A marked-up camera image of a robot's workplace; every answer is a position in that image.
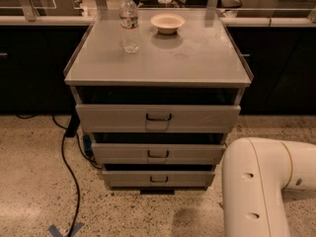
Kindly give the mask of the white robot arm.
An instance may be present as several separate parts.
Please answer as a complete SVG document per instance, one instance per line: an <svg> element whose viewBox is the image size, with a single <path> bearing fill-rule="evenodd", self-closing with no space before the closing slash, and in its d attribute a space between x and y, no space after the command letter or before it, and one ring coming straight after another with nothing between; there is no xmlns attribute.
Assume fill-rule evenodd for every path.
<svg viewBox="0 0 316 237"><path fill-rule="evenodd" d="M316 189L316 145L239 138L225 150L221 180L225 237L290 237L282 192Z"/></svg>

